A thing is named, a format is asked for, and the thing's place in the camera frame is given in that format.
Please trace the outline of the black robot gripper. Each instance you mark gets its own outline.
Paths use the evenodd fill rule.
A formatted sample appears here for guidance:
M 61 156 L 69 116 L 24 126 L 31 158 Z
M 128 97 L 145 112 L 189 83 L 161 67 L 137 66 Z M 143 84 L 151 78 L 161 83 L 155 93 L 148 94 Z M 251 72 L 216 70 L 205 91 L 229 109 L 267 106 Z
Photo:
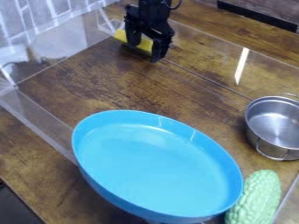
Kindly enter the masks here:
M 127 44 L 136 48 L 141 43 L 141 33 L 153 32 L 152 62 L 164 57 L 172 43 L 173 29 L 168 24 L 172 9 L 172 0 L 137 0 L 137 5 L 125 6 Z

